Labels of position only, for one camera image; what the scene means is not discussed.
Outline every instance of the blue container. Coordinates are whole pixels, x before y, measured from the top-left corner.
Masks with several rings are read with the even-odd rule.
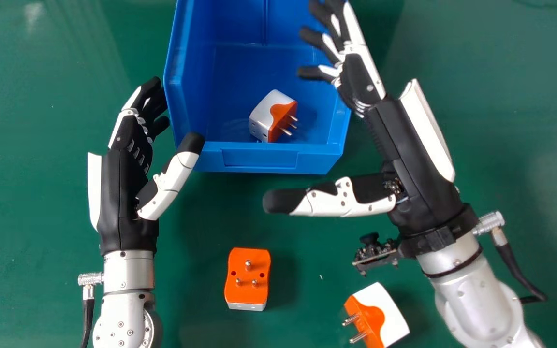
[[[343,154],[350,111],[324,82],[298,79],[298,66],[328,64],[298,37],[322,30],[306,0],[178,0],[164,68],[175,141],[205,136],[196,170],[326,174]],[[298,128],[259,143],[248,117],[271,90],[298,102]]]

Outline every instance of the black cable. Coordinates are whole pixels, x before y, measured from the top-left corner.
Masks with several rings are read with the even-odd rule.
[[[91,337],[91,324],[93,324],[94,299],[83,300],[83,341],[80,348],[87,348]]]
[[[545,295],[543,291],[539,290],[536,286],[530,283],[528,279],[526,279],[524,274],[521,272],[521,269],[519,268],[519,264],[517,264],[517,260],[515,260],[515,255],[513,254],[511,245],[509,243],[506,243],[502,246],[496,246],[496,249],[500,254],[500,257],[502,257],[502,260],[504,261],[506,266],[509,268],[509,271],[511,271],[513,277],[515,277],[515,279],[517,279],[517,281],[519,281],[521,285],[524,286],[533,295],[528,297],[522,297],[521,303],[530,304],[532,302],[546,301],[547,295]]]

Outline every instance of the orange and white plug adapter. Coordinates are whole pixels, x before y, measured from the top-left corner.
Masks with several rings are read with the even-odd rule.
[[[270,253],[234,247],[229,253],[225,301],[232,310],[263,311],[268,302]]]
[[[297,129],[295,123],[298,102],[287,95],[272,90],[254,108],[249,116],[250,134],[263,143],[275,143],[286,134],[292,136],[292,129]]]
[[[384,348],[410,333],[405,318],[378,282],[354,293],[343,306],[349,315],[343,326],[353,323],[358,330],[350,338],[352,344],[363,340],[367,348]]]

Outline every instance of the robotic arm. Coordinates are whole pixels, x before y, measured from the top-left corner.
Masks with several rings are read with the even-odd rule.
[[[139,86],[122,107],[105,156],[88,154],[90,220],[100,235],[104,271],[79,276],[83,287],[85,348],[93,322],[93,288],[104,284],[95,348],[157,348],[161,322],[155,313],[153,258],[158,218],[176,198],[205,143],[189,133],[159,174],[148,180],[152,144],[169,126],[161,80]]]
[[[461,344],[543,347],[526,328],[521,303],[543,301],[546,295],[519,270],[501,214],[478,218],[459,198],[449,150],[418,81],[410,81],[398,99],[388,95],[349,2],[310,0],[309,8],[329,33],[303,28],[300,36],[333,66],[304,66],[298,75],[332,84],[365,121],[384,161],[378,174],[269,191],[265,211],[336,217],[387,213],[399,236],[385,243],[378,242],[377,233],[361,238],[365,246],[352,264],[362,275],[375,266],[396,266],[400,258],[416,259],[436,291],[438,311]],[[520,300],[495,278],[476,239],[488,232],[513,276],[533,296]]]

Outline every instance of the green table surface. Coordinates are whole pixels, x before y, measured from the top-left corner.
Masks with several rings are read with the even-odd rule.
[[[76,347],[78,273],[102,270],[87,207],[86,152],[104,152],[133,89],[161,75],[171,0],[0,0],[0,348]],[[499,209],[524,273],[550,296],[526,323],[557,347],[557,0],[354,0],[387,90],[421,82],[453,155],[464,200]],[[155,162],[174,152],[170,135]],[[380,158],[352,120],[325,179],[367,174]],[[397,347],[457,347],[416,262],[360,277],[358,236],[395,236],[385,216],[265,215],[270,188],[324,178],[193,174],[161,218],[156,257],[164,347],[347,347],[342,305],[380,281],[411,334]],[[497,276],[526,293],[488,238]],[[233,247],[272,254],[262,313],[228,310]]]

